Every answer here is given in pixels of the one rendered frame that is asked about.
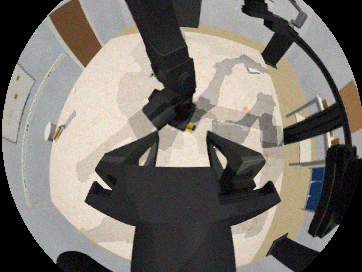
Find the trowel with wooden handle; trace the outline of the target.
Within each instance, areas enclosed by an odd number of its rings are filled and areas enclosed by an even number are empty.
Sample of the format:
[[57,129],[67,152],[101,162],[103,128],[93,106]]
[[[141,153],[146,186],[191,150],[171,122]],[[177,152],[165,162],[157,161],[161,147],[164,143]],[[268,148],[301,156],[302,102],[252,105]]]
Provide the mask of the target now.
[[55,132],[55,135],[53,135],[53,140],[56,140],[57,135],[59,135],[59,132],[61,131],[61,127],[64,127],[64,129],[67,128],[68,124],[71,123],[73,117],[75,117],[75,116],[76,116],[76,109],[75,109],[75,111],[73,111],[72,115],[69,116],[67,123],[65,123],[64,125],[63,124],[59,125],[59,128],[57,128],[57,131]]

